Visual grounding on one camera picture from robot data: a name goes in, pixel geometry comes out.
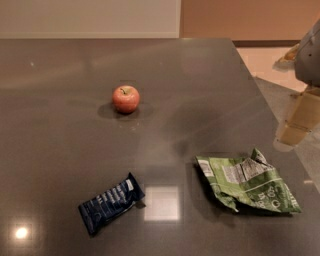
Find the wall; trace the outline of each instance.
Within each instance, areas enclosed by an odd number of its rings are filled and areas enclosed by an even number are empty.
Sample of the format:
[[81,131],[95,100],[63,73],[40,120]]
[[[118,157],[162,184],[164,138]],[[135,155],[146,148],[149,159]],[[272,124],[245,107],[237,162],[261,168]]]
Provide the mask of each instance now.
[[182,37],[300,40],[320,12],[319,0],[183,0]]
[[181,0],[2,0],[0,38],[178,37]]

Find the dark blue wrapper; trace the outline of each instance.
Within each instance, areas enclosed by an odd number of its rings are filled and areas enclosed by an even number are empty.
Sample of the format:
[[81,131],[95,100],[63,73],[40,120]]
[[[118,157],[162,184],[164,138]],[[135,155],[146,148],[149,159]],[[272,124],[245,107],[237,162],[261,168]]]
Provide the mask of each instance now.
[[136,179],[129,173],[128,177],[115,187],[79,205],[89,235],[95,235],[101,227],[129,210],[144,196]]

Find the red apple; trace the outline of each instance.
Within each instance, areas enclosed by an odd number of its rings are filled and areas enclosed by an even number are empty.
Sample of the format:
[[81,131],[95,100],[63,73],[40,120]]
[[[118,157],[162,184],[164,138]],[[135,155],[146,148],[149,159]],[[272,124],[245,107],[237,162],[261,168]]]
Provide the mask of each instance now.
[[116,110],[123,114],[130,114],[139,105],[140,95],[136,88],[131,85],[121,85],[116,88],[112,95],[112,103]]

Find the beige floor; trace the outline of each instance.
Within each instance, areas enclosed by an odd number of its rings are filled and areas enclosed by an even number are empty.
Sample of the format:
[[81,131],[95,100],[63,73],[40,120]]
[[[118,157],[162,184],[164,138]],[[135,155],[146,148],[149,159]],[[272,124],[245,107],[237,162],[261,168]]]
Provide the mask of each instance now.
[[293,69],[279,70],[274,67],[275,62],[289,49],[290,47],[238,48],[238,52],[252,76],[300,92],[303,91],[306,86],[295,78]]

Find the floor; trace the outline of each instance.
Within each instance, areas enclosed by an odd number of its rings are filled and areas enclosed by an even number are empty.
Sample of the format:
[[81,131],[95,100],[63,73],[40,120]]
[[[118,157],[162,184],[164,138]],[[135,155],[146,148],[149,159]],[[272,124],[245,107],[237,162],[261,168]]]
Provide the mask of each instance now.
[[[283,48],[238,48],[243,61],[255,77],[256,83],[268,102],[278,121],[285,115],[286,106],[290,102],[290,94],[302,92],[306,85],[295,78],[294,69],[280,69],[275,65],[290,47]],[[304,183],[313,184],[320,192],[320,172],[318,159],[320,156],[320,125],[315,127],[294,149],[304,165],[308,175]]]
[[306,86],[295,78],[292,66],[280,69],[275,65],[289,50],[290,47],[238,48],[239,54],[254,77],[301,92]]

